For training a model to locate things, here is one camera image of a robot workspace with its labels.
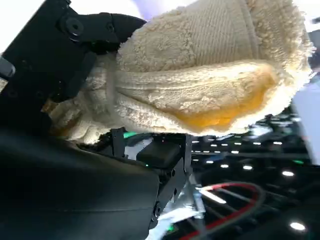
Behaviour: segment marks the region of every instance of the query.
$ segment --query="wire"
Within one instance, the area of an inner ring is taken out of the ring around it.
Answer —
[[[208,225],[206,225],[207,234],[212,234],[218,230],[221,230],[223,228],[226,228],[242,219],[245,219],[246,217],[250,216],[252,213],[254,213],[258,208],[260,208],[266,198],[265,191],[258,185],[248,182],[226,182],[226,183],[218,183],[211,186],[206,186],[201,188],[202,190],[210,191],[210,190],[217,190],[225,187],[241,187],[245,189],[249,189],[253,191],[253,198],[250,200],[250,202],[240,210],[233,212],[232,214],[225,216],[217,221],[214,221]],[[179,240],[190,240],[196,236],[198,236],[200,233],[199,231],[194,231],[189,233],[186,236],[181,237]]]

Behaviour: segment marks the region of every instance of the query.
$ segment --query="black mount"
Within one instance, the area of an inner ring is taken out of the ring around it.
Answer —
[[[48,132],[51,121],[41,112],[46,101],[74,98],[97,54],[117,51],[145,24],[122,14],[79,15],[70,3],[46,0],[3,53],[0,77],[8,81],[0,94],[3,124]]]

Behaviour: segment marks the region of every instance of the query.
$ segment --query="black surface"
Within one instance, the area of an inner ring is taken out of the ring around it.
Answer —
[[[151,169],[5,129],[0,159],[2,240],[147,237],[159,186]]]
[[[40,113],[48,99],[77,96],[97,54],[116,52],[146,21],[123,14],[79,15],[70,1],[46,0],[0,59],[0,123],[32,134],[47,133]]]
[[[174,160],[180,157],[180,151],[179,144],[153,141],[137,154],[136,159],[151,167],[166,169],[173,167]]]

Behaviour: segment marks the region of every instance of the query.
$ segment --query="white fluffy towel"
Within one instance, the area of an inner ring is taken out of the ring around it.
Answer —
[[[100,56],[53,132],[95,143],[111,128],[223,136],[279,114],[314,50],[292,0],[198,0],[153,18]]]

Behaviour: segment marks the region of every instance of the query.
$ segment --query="towel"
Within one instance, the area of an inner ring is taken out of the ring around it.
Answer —
[[[43,109],[52,133],[93,144],[110,129],[224,136],[277,115],[314,51],[292,0],[198,0],[98,57],[78,96]]]

